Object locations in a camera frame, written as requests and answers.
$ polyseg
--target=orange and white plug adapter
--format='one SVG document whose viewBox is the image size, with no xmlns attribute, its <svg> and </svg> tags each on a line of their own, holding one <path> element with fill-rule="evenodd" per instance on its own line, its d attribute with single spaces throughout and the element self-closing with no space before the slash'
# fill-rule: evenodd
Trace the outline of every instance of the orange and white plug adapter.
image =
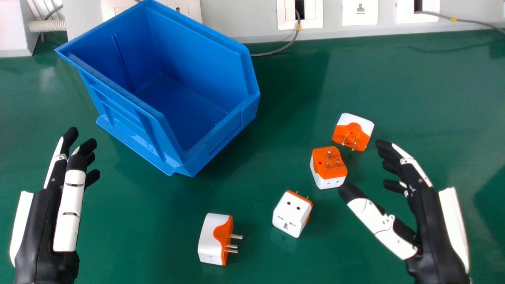
<svg viewBox="0 0 505 284">
<path fill-rule="evenodd" d="M 312 201 L 298 192 L 286 191 L 274 209 L 272 224 L 297 238 L 309 221 L 313 207 Z"/>
<path fill-rule="evenodd" d="M 320 190 L 339 187 L 347 177 L 347 167 L 335 146 L 312 150 L 311 171 Z"/>
<path fill-rule="evenodd" d="M 333 142 L 363 152 L 370 141 L 375 124 L 362 117 L 343 113 L 333 133 Z"/>
<path fill-rule="evenodd" d="M 242 235 L 232 234 L 233 217 L 209 213 L 205 217 L 198 241 L 198 256 L 204 263 L 226 265 L 228 253 L 238 253 L 238 246 L 231 239 L 241 240 Z"/>
</svg>

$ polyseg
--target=robot's right hand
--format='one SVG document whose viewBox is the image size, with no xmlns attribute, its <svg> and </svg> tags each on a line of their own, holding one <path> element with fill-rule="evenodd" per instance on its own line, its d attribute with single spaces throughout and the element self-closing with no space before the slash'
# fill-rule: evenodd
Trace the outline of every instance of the robot's right hand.
<svg viewBox="0 0 505 284">
<path fill-rule="evenodd" d="M 77 278 L 79 256 L 75 246 L 82 197 L 100 178 L 98 170 L 87 173 L 94 161 L 94 139 L 69 157 L 78 135 L 71 127 L 60 138 L 43 189 L 35 194 L 21 192 L 10 248 L 15 284 L 72 284 Z"/>
<path fill-rule="evenodd" d="M 400 259 L 416 284 L 469 284 L 468 243 L 456 190 L 436 192 L 419 163 L 396 144 L 378 140 L 383 168 L 400 181 L 385 180 L 384 187 L 407 199 L 417 231 L 346 182 L 340 196 L 374 236 Z"/>
</svg>

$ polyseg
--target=gray cable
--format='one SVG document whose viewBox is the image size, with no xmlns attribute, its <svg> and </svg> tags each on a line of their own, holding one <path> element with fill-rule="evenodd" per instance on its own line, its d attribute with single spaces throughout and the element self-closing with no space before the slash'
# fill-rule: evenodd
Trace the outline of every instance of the gray cable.
<svg viewBox="0 0 505 284">
<path fill-rule="evenodd" d="M 51 12 L 49 12 L 49 14 L 45 17 L 44 21 L 47 21 L 54 13 L 58 12 L 62 8 L 63 8 L 63 5 L 59 5 L 54 10 L 52 10 Z"/>
<path fill-rule="evenodd" d="M 299 27 L 300 27 L 300 23 L 301 23 L 300 13 L 298 13 L 297 10 L 295 10 L 295 12 L 296 12 L 296 18 L 298 19 L 298 23 L 296 24 L 296 32 L 294 33 L 293 39 L 288 44 L 286 44 L 285 46 L 283 46 L 277 50 L 270 51 L 270 52 L 264 52 L 264 53 L 254 53 L 254 54 L 251 54 L 251 57 L 267 56 L 267 55 L 276 54 L 276 53 L 279 53 L 279 52 L 287 49 L 288 47 L 290 47 L 294 44 L 294 41 L 296 40 L 296 38 L 298 37 L 298 33 L 300 32 Z"/>
<path fill-rule="evenodd" d="M 436 17 L 439 17 L 439 18 L 442 18 L 442 19 L 450 20 L 452 22 L 462 22 L 462 23 L 471 23 L 471 24 L 483 25 L 483 26 L 495 29 L 495 30 L 501 32 L 502 34 L 505 34 L 505 31 L 503 29 L 501 29 L 501 28 L 499 28 L 499 27 L 497 27 L 495 25 L 492 25 L 492 24 L 489 24 L 489 23 L 485 23 L 485 22 L 481 22 L 481 21 L 458 19 L 458 18 L 448 17 L 448 16 L 444 16 L 444 15 L 441 15 L 441 14 L 437 14 L 437 13 L 433 13 L 433 12 L 426 12 L 426 11 L 416 12 L 416 14 L 426 14 L 426 15 L 436 16 Z"/>
</svg>

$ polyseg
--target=green tabletop surface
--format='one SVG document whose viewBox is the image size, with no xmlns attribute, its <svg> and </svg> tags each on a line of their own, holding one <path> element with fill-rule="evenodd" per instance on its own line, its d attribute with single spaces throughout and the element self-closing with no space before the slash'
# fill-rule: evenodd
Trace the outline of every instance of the green tabletop surface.
<svg viewBox="0 0 505 284">
<path fill-rule="evenodd" d="M 168 177 L 95 124 L 77 73 L 46 34 L 35 55 L 0 60 L 0 283 L 11 283 L 9 245 L 20 191 L 41 189 L 59 137 L 98 141 L 102 172 L 85 194 L 77 284 L 414 283 L 405 264 L 351 213 L 336 189 L 319 190 L 313 148 L 332 145 L 344 112 L 375 123 L 363 153 L 343 149 L 348 181 L 415 228 L 403 196 L 386 191 L 374 145 L 412 154 L 436 189 L 455 186 L 474 283 L 505 279 L 505 37 L 469 31 L 300 41 L 254 58 L 256 119 L 196 177 Z M 283 43 L 250 45 L 252 52 Z M 272 226 L 286 190 L 314 203 L 295 239 Z M 232 215 L 239 253 L 227 266 L 196 252 L 208 212 Z"/>
</svg>

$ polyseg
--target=blue container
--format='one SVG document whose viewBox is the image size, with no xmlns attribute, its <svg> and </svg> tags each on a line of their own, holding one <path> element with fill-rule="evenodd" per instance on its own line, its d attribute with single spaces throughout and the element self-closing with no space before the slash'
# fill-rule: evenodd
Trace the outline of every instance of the blue container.
<svg viewBox="0 0 505 284">
<path fill-rule="evenodd" d="M 249 50 L 156 1 L 56 52 L 78 69 L 96 123 L 167 175 L 195 176 L 256 116 Z"/>
</svg>

